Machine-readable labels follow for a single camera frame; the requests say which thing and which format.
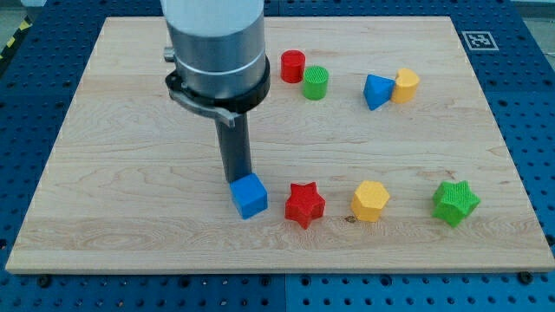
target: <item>yellow hexagon block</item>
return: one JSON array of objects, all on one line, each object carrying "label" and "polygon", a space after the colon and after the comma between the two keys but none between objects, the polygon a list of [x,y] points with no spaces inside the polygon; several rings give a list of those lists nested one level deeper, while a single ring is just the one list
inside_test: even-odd
[{"label": "yellow hexagon block", "polygon": [[412,100],[415,97],[419,83],[420,77],[414,71],[408,68],[399,69],[395,78],[391,101],[401,104]]},{"label": "yellow hexagon block", "polygon": [[350,209],[361,221],[376,222],[382,214],[382,209],[389,201],[388,190],[381,182],[363,181],[356,188]]}]

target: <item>yellow black warning tape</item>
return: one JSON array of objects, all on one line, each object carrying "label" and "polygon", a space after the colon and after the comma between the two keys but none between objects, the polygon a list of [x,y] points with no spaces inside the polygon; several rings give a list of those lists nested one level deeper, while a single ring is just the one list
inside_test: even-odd
[{"label": "yellow black warning tape", "polygon": [[23,42],[23,38],[29,33],[32,25],[31,20],[26,16],[16,30],[16,33],[8,40],[6,46],[2,49],[2,53],[0,53],[0,78],[6,69],[8,69],[8,65],[10,65],[17,49],[19,49]]}]

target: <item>blue cube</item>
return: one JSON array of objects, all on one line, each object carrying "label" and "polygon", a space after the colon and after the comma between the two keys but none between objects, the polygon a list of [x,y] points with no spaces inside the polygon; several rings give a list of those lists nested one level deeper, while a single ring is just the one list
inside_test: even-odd
[{"label": "blue cube", "polygon": [[254,173],[232,182],[232,199],[243,219],[248,219],[268,208],[268,192]]},{"label": "blue cube", "polygon": [[383,103],[389,101],[394,86],[395,81],[393,79],[368,75],[363,93],[370,110],[375,110],[383,105]]}]

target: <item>green cylinder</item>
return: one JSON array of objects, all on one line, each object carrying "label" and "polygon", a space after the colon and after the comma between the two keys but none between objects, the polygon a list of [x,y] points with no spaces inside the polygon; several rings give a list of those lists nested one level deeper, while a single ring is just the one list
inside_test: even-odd
[{"label": "green cylinder", "polygon": [[321,66],[310,66],[304,71],[303,95],[313,101],[321,100],[328,91],[328,79],[330,75],[326,68]]}]

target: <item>yellow hexagonal prism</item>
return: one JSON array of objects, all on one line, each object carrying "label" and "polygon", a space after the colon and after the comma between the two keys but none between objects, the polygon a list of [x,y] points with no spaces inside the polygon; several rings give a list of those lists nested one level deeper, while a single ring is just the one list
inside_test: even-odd
[{"label": "yellow hexagonal prism", "polygon": [[388,190],[381,182],[363,181],[355,191],[350,209],[361,221],[376,222],[389,201]]}]

